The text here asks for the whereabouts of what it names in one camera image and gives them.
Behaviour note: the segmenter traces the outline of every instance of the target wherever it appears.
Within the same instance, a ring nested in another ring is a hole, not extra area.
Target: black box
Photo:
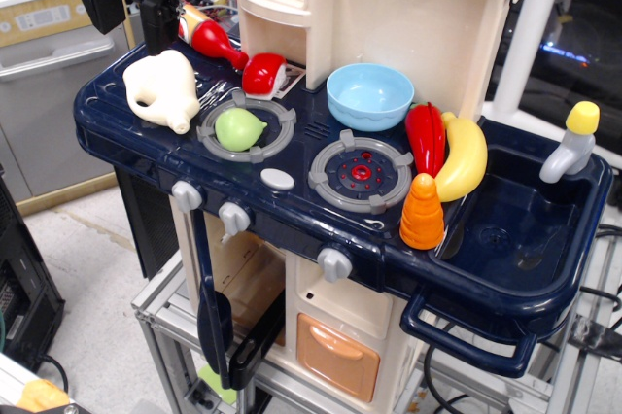
[[[62,320],[65,301],[23,222],[0,166],[0,311],[5,322],[3,353],[36,371]]]

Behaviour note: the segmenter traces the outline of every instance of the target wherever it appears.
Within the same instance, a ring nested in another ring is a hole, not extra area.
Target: orange drawer
[[[358,341],[298,314],[298,362],[317,376],[358,399],[370,402],[380,356]]]

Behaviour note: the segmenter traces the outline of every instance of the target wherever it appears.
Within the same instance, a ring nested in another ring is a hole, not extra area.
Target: stove knob
[[[227,236],[234,236],[238,232],[246,231],[251,225],[251,217],[239,205],[233,202],[225,202],[218,211],[218,216],[225,224]]]
[[[182,213],[195,210],[203,203],[201,192],[186,181],[176,182],[171,189],[171,193],[177,201],[177,208],[179,208]]]
[[[345,254],[326,247],[318,254],[318,264],[324,270],[324,279],[334,283],[339,279],[347,278],[352,271],[352,263]]]

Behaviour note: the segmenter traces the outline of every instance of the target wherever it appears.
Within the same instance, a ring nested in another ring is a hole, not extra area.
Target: drawer handle
[[[331,351],[341,359],[357,361],[363,357],[363,351],[353,348],[348,343],[338,340],[334,336],[321,331],[319,328],[311,326],[311,336],[327,351]]]
[[[111,37],[80,43],[54,50],[40,59],[22,62],[11,67],[2,67],[0,63],[0,82],[14,81],[45,72],[63,69],[68,66],[107,56],[115,50],[115,42]]]

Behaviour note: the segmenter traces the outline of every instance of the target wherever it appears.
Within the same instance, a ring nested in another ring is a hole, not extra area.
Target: yellow faucet handle
[[[568,114],[566,127],[575,134],[589,135],[599,127],[601,110],[591,101],[579,101]]]

